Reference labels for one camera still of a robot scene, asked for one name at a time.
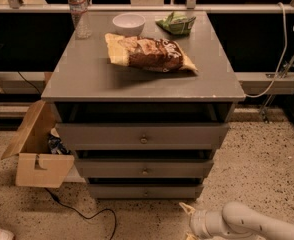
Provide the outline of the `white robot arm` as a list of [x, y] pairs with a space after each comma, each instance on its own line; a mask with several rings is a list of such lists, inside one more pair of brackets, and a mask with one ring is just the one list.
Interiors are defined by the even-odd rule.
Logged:
[[294, 224], [256, 212], [240, 202], [228, 202], [219, 211], [198, 210], [179, 203], [189, 216], [192, 236], [197, 240], [221, 237], [228, 240], [294, 240]]

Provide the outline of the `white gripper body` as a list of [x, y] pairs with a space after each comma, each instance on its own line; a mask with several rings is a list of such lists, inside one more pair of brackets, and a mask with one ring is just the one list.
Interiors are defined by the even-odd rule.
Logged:
[[191, 231], [203, 239], [211, 239], [214, 236], [228, 238], [230, 230], [224, 222], [221, 211], [196, 210], [190, 215], [189, 223]]

